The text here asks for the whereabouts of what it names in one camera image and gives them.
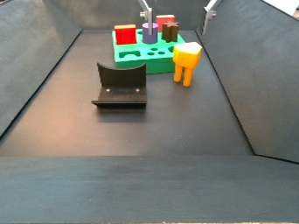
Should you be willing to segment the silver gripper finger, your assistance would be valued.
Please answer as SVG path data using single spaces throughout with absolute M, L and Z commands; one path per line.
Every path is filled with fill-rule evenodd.
M 203 7 L 204 9 L 204 19 L 202 26 L 202 34 L 206 34 L 208 28 L 208 22 L 216 17 L 216 7 L 219 4 L 219 0 L 210 0 L 208 4 Z
M 138 2 L 143 9 L 143 11 L 140 12 L 140 17 L 147 21 L 148 27 L 152 27 L 152 8 L 148 6 L 146 0 L 138 0 Z

